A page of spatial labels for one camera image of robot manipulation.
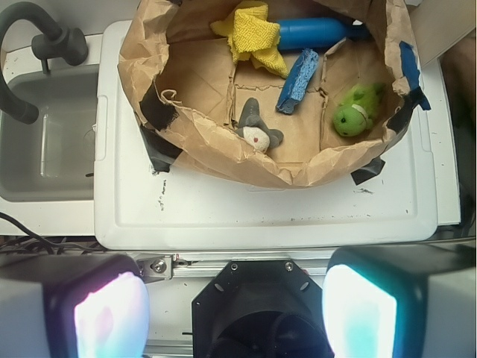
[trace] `green plush toy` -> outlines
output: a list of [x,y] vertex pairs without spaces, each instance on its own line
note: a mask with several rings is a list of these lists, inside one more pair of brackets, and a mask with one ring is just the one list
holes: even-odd
[[385,84],[356,84],[338,106],[333,124],[340,136],[357,136],[373,127]]

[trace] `metal bracket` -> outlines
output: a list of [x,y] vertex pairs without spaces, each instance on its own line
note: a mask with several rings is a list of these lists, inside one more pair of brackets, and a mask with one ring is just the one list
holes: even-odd
[[154,256],[136,260],[145,283],[172,279],[172,256]]

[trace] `yellow cloth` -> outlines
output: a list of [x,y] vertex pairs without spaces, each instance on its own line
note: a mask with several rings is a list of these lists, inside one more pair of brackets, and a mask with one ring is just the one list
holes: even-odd
[[252,60],[258,69],[287,78],[290,73],[278,52],[280,26],[266,21],[268,5],[263,1],[244,0],[223,21],[210,24],[215,34],[227,38],[234,63]]

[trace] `black faucet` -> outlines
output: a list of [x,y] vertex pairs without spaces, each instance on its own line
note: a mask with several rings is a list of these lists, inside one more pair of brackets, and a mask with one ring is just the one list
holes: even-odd
[[[31,49],[35,57],[42,61],[43,73],[49,73],[49,58],[62,57],[72,66],[81,64],[87,58],[88,46],[79,28],[70,30],[56,23],[40,6],[26,1],[12,4],[0,13],[0,47],[8,28],[20,19],[32,22],[43,32],[31,41]],[[28,125],[38,118],[38,108],[13,94],[5,83],[1,71],[0,110]]]

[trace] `sink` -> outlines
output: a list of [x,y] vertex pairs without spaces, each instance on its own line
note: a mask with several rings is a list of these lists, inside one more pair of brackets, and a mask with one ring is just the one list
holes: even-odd
[[98,65],[15,77],[12,92],[40,110],[32,125],[0,115],[0,196],[7,201],[93,197]]

